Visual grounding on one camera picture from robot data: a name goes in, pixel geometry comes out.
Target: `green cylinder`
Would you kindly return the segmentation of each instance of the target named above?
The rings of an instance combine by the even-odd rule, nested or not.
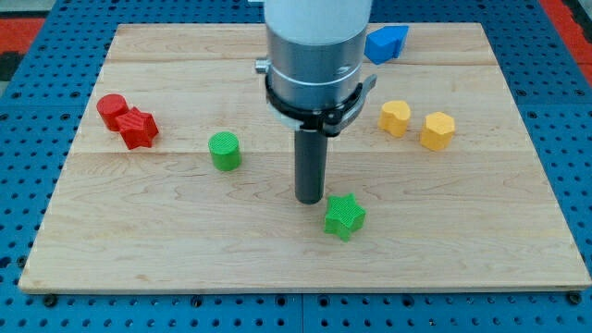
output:
[[[230,171],[241,165],[239,139],[233,133],[223,131],[214,134],[208,142],[214,167],[220,171]]]

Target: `blue cube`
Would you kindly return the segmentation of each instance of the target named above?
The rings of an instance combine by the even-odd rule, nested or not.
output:
[[[376,65],[398,58],[405,46],[409,26],[390,26],[366,36],[364,54]]]

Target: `yellow heptagon block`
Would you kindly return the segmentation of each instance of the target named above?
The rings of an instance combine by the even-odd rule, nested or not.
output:
[[[407,131],[411,108],[405,101],[389,101],[382,105],[378,128],[388,131],[392,136],[402,137]]]
[[[443,112],[435,112],[425,116],[419,142],[427,149],[439,151],[449,145],[454,131],[454,118]]]

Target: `blue table surface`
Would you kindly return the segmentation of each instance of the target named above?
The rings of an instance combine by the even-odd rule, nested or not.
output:
[[[481,22],[592,266],[592,91],[536,0],[375,0]],[[119,23],[261,23],[246,0],[58,0],[0,100],[0,331],[591,331],[592,293],[30,296],[17,284]]]

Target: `toy block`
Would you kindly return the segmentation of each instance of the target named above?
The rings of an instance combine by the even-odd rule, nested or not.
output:
[[[325,233],[336,234],[342,241],[349,241],[352,233],[364,225],[366,211],[350,193],[343,197],[329,196],[325,214]]]
[[[112,131],[119,131],[116,118],[130,111],[126,99],[116,93],[103,96],[96,104],[96,109],[99,111],[99,115],[101,115],[107,128]]]
[[[116,121],[128,149],[152,147],[152,139],[158,134],[158,128],[151,114],[132,107],[128,113],[117,117]]]
[[[401,138],[407,131],[411,108],[405,101],[389,101],[382,105],[378,128],[386,130],[390,135]]]
[[[214,134],[208,142],[214,167],[220,171],[230,171],[241,165],[239,139],[231,132]]]
[[[364,54],[375,65],[398,58],[405,46],[409,26],[384,27],[366,36]]]
[[[419,142],[427,149],[439,151],[449,145],[454,131],[454,118],[443,112],[435,112],[425,116]]]

